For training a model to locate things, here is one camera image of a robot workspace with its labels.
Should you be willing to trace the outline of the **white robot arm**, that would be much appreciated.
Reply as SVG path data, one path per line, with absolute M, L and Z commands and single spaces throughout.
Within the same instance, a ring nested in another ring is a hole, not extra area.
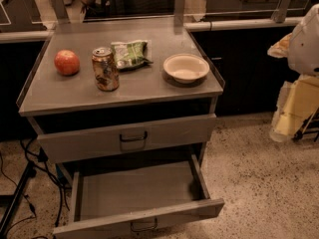
M 277 99 L 269 134 L 282 142 L 292 139 L 319 109 L 319 5 L 314 5 L 267 54 L 286 58 L 289 69 L 299 74 L 293 83 L 284 82 Z

